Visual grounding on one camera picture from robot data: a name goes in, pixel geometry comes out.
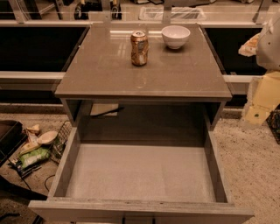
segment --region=food package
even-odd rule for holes
[[[40,147],[36,150],[33,150],[29,153],[26,153],[19,157],[21,161],[21,169],[25,169],[30,165],[34,165],[37,162],[44,161],[51,156],[51,152],[48,148]]]
[[[240,47],[238,53],[246,57],[251,57],[253,55],[256,55],[256,47],[257,47],[257,41],[259,39],[259,36],[260,33],[257,33],[254,37],[248,40],[244,45]]]

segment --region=soda can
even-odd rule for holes
[[[135,66],[143,66],[147,63],[149,43],[144,31],[133,31],[130,37],[132,50],[131,62]]]

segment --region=white bowl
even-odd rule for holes
[[[44,133],[42,136],[37,138],[38,144],[51,144],[56,136],[58,135],[58,132],[55,130],[48,131]]]
[[[179,49],[189,39],[191,32],[181,25],[169,25],[162,31],[165,44],[171,49]]]

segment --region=cable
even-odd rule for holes
[[[54,177],[55,175],[51,175],[50,177],[48,177],[46,180],[45,180],[45,183],[44,183],[44,185],[45,185],[45,189],[49,192],[50,190],[49,190],[49,188],[46,186],[46,181],[49,179],[49,178],[52,178],[52,177]]]
[[[26,183],[25,179],[22,178],[22,176],[18,173],[18,176],[21,178],[22,181],[27,185],[28,189],[32,192],[32,189],[29,187],[29,185]]]
[[[6,214],[0,216],[0,221],[2,221],[3,219],[5,219],[6,217],[9,217],[9,216],[18,217],[19,215],[20,215],[20,213],[6,213]]]

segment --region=countertop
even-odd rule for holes
[[[188,24],[191,36],[178,50],[165,46],[162,24],[93,24],[58,86],[60,98],[171,98],[196,101],[229,100],[222,78],[198,24]],[[130,60],[130,35],[148,33],[145,66]]]

